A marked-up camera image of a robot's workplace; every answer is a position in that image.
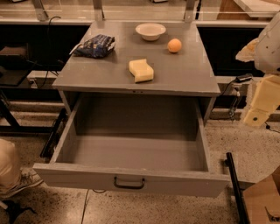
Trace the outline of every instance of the shoe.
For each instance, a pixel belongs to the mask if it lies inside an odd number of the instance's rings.
[[[0,191],[0,198],[8,199],[11,196],[14,196],[15,194],[21,192],[22,190],[33,186],[38,186],[42,182],[43,179],[37,173],[22,173],[20,183],[6,192]]]

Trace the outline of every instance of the black handle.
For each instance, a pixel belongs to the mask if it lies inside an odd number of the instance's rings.
[[[140,186],[134,186],[134,185],[118,185],[118,184],[116,183],[116,181],[117,181],[117,177],[114,178],[114,186],[115,186],[116,188],[122,188],[122,189],[140,190],[140,189],[142,189],[142,188],[144,187],[144,185],[145,185],[145,179],[144,179],[144,178],[142,179],[142,182],[141,182],[141,185],[140,185]]]

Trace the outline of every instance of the speckled floor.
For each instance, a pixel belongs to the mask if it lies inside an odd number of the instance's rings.
[[[56,113],[14,113],[21,123],[52,124]],[[280,122],[270,122],[271,128],[280,130]],[[233,153],[239,180],[257,182],[270,175],[280,165],[280,134],[265,129],[246,129],[240,122],[209,120],[206,136],[210,149],[211,166],[216,173],[229,174],[222,161],[226,152]],[[39,157],[46,136],[3,137],[15,143],[24,168]],[[81,223],[85,198],[87,205],[82,223],[238,223],[235,197],[231,184],[215,198],[196,198],[175,195],[143,194],[131,192],[96,193],[92,190],[49,187],[45,183],[25,189],[11,200],[21,207],[32,207],[37,214],[26,211],[16,223]],[[0,209],[0,223],[8,216]]]

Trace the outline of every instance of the person's leg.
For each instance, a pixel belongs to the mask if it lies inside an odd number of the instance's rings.
[[[15,144],[0,139],[0,192],[9,191],[19,184],[20,166]]]

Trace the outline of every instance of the bowl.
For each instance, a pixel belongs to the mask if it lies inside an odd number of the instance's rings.
[[[145,23],[136,27],[136,32],[139,33],[144,40],[155,41],[160,35],[165,33],[166,28],[161,24]]]

